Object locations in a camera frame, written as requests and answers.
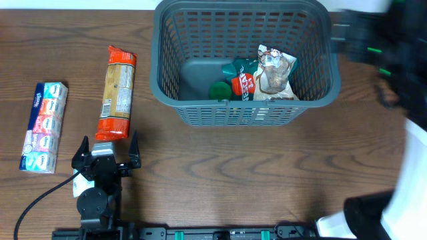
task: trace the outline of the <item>clear plastic bag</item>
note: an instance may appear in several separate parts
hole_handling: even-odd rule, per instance
[[[297,59],[264,45],[258,48],[258,58],[254,100],[298,100],[288,81],[289,75],[295,70]]]

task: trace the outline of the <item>cracker package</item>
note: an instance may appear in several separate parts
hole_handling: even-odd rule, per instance
[[[298,65],[295,57],[260,45],[258,62],[254,100],[298,100],[288,81]]]
[[[133,76],[136,57],[109,46],[109,62],[99,116],[97,140],[110,141],[126,138],[129,132]]]

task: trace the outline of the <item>orange plastic wrapper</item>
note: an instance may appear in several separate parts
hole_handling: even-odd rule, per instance
[[[129,118],[135,75],[134,53],[109,46],[109,61],[105,88],[99,116],[97,140],[111,141],[126,138],[129,133]]]

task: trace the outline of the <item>green connector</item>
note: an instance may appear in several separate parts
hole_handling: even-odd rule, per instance
[[[261,240],[270,240],[270,231],[261,231]]]
[[[382,53],[382,51],[381,51],[381,50],[379,50],[379,49],[375,49],[375,48],[372,48],[372,47],[369,47],[369,48],[368,48],[368,51],[373,51],[373,52],[375,52],[375,53]]]
[[[384,74],[384,75],[387,75],[387,76],[391,76],[391,72],[389,72],[389,71],[387,71],[387,70],[385,70],[385,69],[380,69],[380,73],[381,74]]]
[[[184,240],[184,232],[175,232],[175,240]]]

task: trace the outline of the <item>wooden table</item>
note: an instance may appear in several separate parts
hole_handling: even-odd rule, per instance
[[[340,56],[342,90],[327,107],[285,127],[194,128],[149,90],[152,11],[0,11],[0,239],[40,194],[72,173],[84,135],[92,146],[108,45],[139,55],[131,132],[143,166],[123,180],[123,218],[177,226],[275,225],[309,221],[351,196],[394,187],[404,117],[376,102],[374,68]],[[35,84],[69,86],[55,174],[18,170]],[[130,139],[118,141],[127,161]],[[71,184],[39,202],[20,239],[79,227]]]

